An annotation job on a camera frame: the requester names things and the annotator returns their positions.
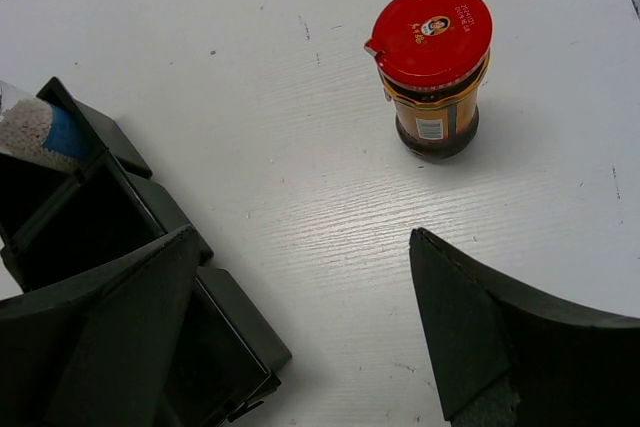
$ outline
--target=blue label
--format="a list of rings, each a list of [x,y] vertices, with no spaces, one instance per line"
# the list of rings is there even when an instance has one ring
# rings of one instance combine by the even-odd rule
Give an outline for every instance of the blue label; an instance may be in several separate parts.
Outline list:
[[[91,144],[84,138],[71,114],[55,105],[52,105],[51,109],[51,130],[42,146],[67,157],[87,160],[91,153]]]

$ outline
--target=black plastic container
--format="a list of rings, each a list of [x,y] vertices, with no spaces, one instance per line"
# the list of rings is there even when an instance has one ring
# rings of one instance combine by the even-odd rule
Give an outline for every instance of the black plastic container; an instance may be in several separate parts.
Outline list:
[[[1,254],[25,292],[66,282],[191,225],[112,119],[76,101],[56,78],[38,97],[69,112],[92,151],[71,175],[0,154]],[[213,251],[195,235],[203,265]],[[237,418],[280,385],[275,372],[291,358],[226,271],[197,272],[156,425],[215,426]]]

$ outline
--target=transparent container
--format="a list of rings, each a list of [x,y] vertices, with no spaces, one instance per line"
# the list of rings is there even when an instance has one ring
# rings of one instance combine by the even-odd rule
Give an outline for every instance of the transparent container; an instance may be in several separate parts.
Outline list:
[[[0,81],[0,154],[72,173],[90,151],[66,110]]]

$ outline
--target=white barcode sticker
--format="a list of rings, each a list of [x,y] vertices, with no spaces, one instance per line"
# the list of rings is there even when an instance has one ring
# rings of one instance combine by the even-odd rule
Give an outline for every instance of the white barcode sticker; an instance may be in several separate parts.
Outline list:
[[[442,140],[444,139],[444,129],[442,119],[416,119],[418,127],[418,135],[425,140]]]

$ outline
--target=jar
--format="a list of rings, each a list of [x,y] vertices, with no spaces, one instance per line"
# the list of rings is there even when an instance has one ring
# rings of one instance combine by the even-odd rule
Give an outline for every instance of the jar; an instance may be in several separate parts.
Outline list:
[[[395,104],[400,139],[414,153],[445,158],[473,140],[491,33],[482,0],[393,0],[378,17],[365,50]]]

